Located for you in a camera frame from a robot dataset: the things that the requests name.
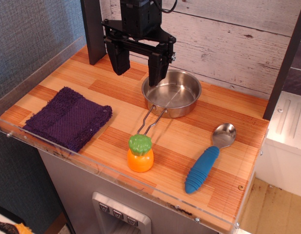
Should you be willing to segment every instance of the wooden countertop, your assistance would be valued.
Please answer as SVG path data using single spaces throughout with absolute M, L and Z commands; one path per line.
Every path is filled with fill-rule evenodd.
M 113 180 L 120 186 L 188 216 L 200 217 L 213 229 L 228 233 L 236 220 L 268 121 L 263 120 L 267 101 L 207 83 L 195 109 L 177 119 L 162 118 L 152 127 L 155 162 L 145 173 L 127 166 L 128 140 L 142 125 L 148 109 L 141 93 L 148 67 L 131 62 L 131 69 L 117 76 L 108 56 L 89 65 L 84 47 L 43 82 L 7 110 L 0 127 L 15 137 L 46 150 L 86 170 Z M 84 146 L 80 155 L 20 131 L 25 121 L 37 113 L 64 86 L 85 98 L 113 109 L 110 121 Z M 147 125 L 157 116 L 150 114 Z M 232 146 L 220 150 L 208 178 L 191 195 L 185 193 L 188 171 L 203 151 L 212 145 L 211 135 L 222 123 L 232 123 L 237 136 Z

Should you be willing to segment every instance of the pan handle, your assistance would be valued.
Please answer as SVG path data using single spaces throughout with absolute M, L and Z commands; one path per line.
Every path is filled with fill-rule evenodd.
M 156 106 L 155 106 L 155 105 L 152 105 L 151 108 L 150 108 L 150 110 L 149 110 L 149 111 L 147 112 L 147 114 L 145 115 L 145 117 L 144 117 L 144 119 L 143 119 L 143 124 L 142 124 L 142 126 L 140 127 L 140 129 L 137 130 L 137 134 L 140 134 L 140 131 L 141 131 L 141 130 L 143 129 L 143 127 L 145 126 L 145 121 L 146 121 L 147 117 L 149 116 L 149 114 L 151 113 L 151 111 L 152 111 L 154 108 L 156 108 Z M 147 132 L 149 131 L 149 129 L 150 129 L 152 126 L 156 125 L 156 123 L 159 121 L 159 119 L 160 119 L 161 116 L 164 114 L 164 112 L 167 112 L 167 108 L 165 108 L 165 109 L 160 113 L 160 115 L 158 116 L 158 118 L 156 119 L 156 121 L 155 121 L 154 123 L 152 123 L 152 124 L 147 128 L 147 130 L 145 131 L 144 135 L 147 134 Z

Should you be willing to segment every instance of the wooden floor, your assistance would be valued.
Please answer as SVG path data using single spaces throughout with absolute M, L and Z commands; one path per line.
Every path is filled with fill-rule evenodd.
M 301 197 L 255 179 L 240 227 L 251 234 L 301 234 Z

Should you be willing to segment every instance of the purple cloth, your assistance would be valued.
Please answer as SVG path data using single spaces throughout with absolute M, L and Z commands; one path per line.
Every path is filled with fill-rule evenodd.
M 23 128 L 78 152 L 111 117 L 110 106 L 98 105 L 64 87 Z

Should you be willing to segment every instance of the spoon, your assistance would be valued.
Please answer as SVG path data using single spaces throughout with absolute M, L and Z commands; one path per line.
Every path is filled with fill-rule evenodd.
M 212 134 L 213 146 L 207 148 L 197 159 L 185 181 L 185 192 L 191 194 L 198 190 L 206 180 L 212 165 L 219 156 L 220 149 L 230 146 L 236 137 L 236 129 L 230 123 L 217 127 Z

